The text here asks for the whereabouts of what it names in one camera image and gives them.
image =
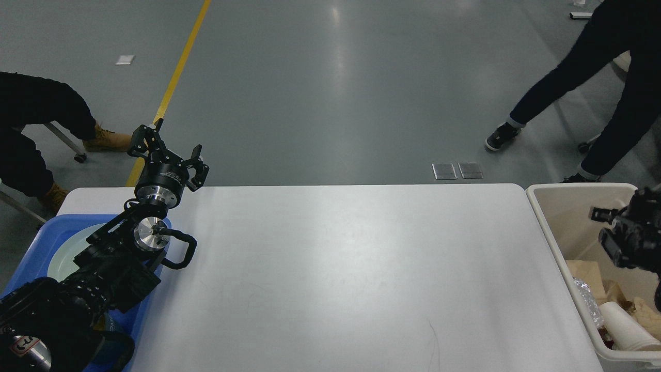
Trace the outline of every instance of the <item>caster wheel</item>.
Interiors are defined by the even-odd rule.
[[[590,149],[590,144],[587,142],[581,142],[578,144],[578,152],[585,154]]]

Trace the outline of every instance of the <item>yellow floor line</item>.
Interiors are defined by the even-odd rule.
[[[167,110],[167,106],[170,104],[170,99],[172,98],[172,94],[175,92],[176,85],[179,82],[179,77],[181,76],[181,73],[184,71],[184,66],[186,65],[186,61],[188,60],[188,55],[190,54],[190,50],[193,48],[193,44],[195,43],[195,38],[197,37],[198,31],[202,26],[202,21],[204,20],[204,16],[206,15],[207,9],[209,9],[210,3],[211,0],[204,0],[202,9],[200,9],[200,14],[198,15],[198,18],[195,21],[193,30],[190,32],[190,35],[188,35],[188,41],[186,42],[184,51],[181,53],[179,62],[176,64],[175,72],[172,74],[170,83],[167,85],[167,89],[165,90],[165,95],[163,95],[163,99],[161,100],[161,106],[159,106],[158,111],[156,111],[156,116],[154,117],[153,122],[155,122],[158,118],[165,117],[165,111]],[[127,187],[133,187],[137,184],[137,179],[138,177],[140,177],[140,173],[142,172],[142,167],[144,165],[145,162],[141,158],[138,158],[136,160],[135,164],[133,165],[133,169],[131,170],[131,174],[129,174],[128,180],[126,181]]]

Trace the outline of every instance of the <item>gray floor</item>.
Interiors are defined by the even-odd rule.
[[[67,82],[107,128],[131,132],[152,121],[202,3],[9,2],[0,70]],[[581,11],[571,0],[212,0],[162,137],[182,156],[203,144],[213,186],[558,182],[615,108],[623,82],[611,66],[513,146],[493,154],[483,142],[568,52],[585,24],[571,11]],[[136,59],[115,66],[120,54]],[[78,164],[45,128],[24,133],[69,189],[123,186],[134,163],[91,154]],[[657,184],[657,138],[605,180]],[[477,162],[485,178],[436,181],[438,162]],[[3,287],[36,225],[0,211]]]

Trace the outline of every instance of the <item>brown boot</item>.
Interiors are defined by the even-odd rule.
[[[37,200],[39,200],[44,207],[57,214],[68,193],[69,190],[62,189],[57,183],[53,182],[50,190],[48,190],[43,197],[38,197]]]
[[[96,138],[89,141],[83,141],[86,151],[114,151],[127,152],[131,146],[131,136],[128,134],[115,133],[101,128],[98,122],[94,125]]]

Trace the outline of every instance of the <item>blue plastic bin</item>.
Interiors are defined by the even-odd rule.
[[[33,281],[38,277],[47,276],[48,266],[53,255],[67,239],[85,228],[106,223],[115,216],[114,214],[63,214],[47,221],[39,229],[34,241],[20,261],[9,284],[7,284],[3,291],[2,297],[27,282]],[[168,220],[165,223],[168,227],[170,226]],[[156,275],[160,275],[160,272],[161,266],[159,266],[155,273]],[[147,296],[146,299],[125,314],[122,314],[119,310],[109,312],[110,317],[115,319],[121,325],[123,331],[130,334],[135,341],[140,336],[142,322],[150,298],[151,295]],[[111,365],[111,363],[106,365],[91,363],[84,371],[106,371]],[[124,370],[128,371],[130,367],[131,365],[129,363]]]

